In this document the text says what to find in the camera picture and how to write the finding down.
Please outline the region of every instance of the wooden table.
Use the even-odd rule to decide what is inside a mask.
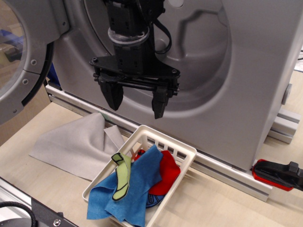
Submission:
[[[293,90],[285,109],[303,114],[303,74],[295,72]],[[40,134],[81,118],[57,104],[49,104],[0,147],[0,176],[80,227],[114,226],[109,219],[86,220],[87,204],[81,197],[89,181],[73,176],[28,154]],[[267,138],[258,155],[274,162],[299,163],[303,168],[303,128],[299,124],[290,145]],[[262,202],[194,169],[190,169],[156,227],[300,227],[303,192],[274,188]]]

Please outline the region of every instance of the washing machine door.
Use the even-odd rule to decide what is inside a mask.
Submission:
[[[68,29],[62,1],[0,0],[0,124],[37,93],[52,64],[53,42]]]

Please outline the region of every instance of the plastic basket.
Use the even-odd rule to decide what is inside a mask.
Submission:
[[[168,150],[173,155],[177,165],[180,167],[181,173],[175,180],[169,192],[165,195],[162,202],[153,208],[146,209],[145,226],[151,227],[156,220],[157,216],[164,209],[165,205],[173,195],[177,186],[180,184],[182,178],[187,172],[188,168],[192,164],[196,156],[196,149],[182,143],[168,135],[165,135],[159,131],[156,131],[146,125],[141,125],[125,142],[118,152],[131,155],[134,157],[140,149],[148,150],[153,144],[155,144],[160,151]],[[98,174],[98,176],[91,182],[91,184],[85,189],[82,196],[86,202],[89,199],[90,190],[108,177],[117,167],[117,165],[111,160],[106,167]],[[127,222],[120,223],[125,227],[132,227]]]

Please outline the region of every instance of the fabric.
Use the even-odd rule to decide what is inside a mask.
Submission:
[[[115,174],[97,184],[89,194],[87,218],[101,219],[114,216],[120,222],[127,221],[135,226],[145,226],[148,190],[161,181],[159,169],[162,157],[154,145],[132,164],[128,193],[119,201],[111,199],[117,186]]]
[[[151,195],[148,194],[148,200],[146,203],[146,208],[151,208],[156,206],[158,203],[160,203],[164,199],[165,195]]]
[[[118,165],[116,168],[117,189],[112,198],[114,201],[118,201],[124,198],[128,192],[132,160],[121,153],[114,154],[112,160]]]
[[[139,150],[135,161],[139,159],[145,153],[144,150]],[[155,184],[150,190],[150,195],[164,196],[168,193],[172,185],[174,184],[176,178],[181,173],[179,166],[177,166],[174,157],[170,154],[168,150],[162,151],[163,159],[160,163],[160,174],[162,181]]]
[[[117,126],[104,128],[103,116],[92,113],[41,135],[29,155],[93,180],[124,144]]]

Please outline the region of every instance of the blue cloth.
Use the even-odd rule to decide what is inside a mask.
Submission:
[[[146,203],[146,208],[151,208],[159,204],[163,199],[165,195],[151,195],[148,194],[148,200]]]
[[[60,87],[60,82],[55,70],[55,67],[53,66],[53,64],[51,65],[51,68],[49,69],[49,72],[47,74],[47,78],[49,78],[49,80],[54,83],[55,85]]]
[[[160,161],[163,155],[154,145],[131,167],[130,187],[120,201],[113,201],[117,187],[116,174],[111,174],[97,184],[89,194],[88,219],[114,216],[118,221],[145,226],[145,206],[148,190],[161,181]]]
[[[9,32],[9,31],[3,30],[3,29],[0,29],[0,36],[6,37],[6,39],[4,39],[3,42],[0,42],[0,44],[4,43],[4,44],[9,44],[9,45],[12,45],[15,47],[17,47],[18,44],[21,44],[23,47],[23,36],[21,36],[21,37],[16,36],[15,34]]]

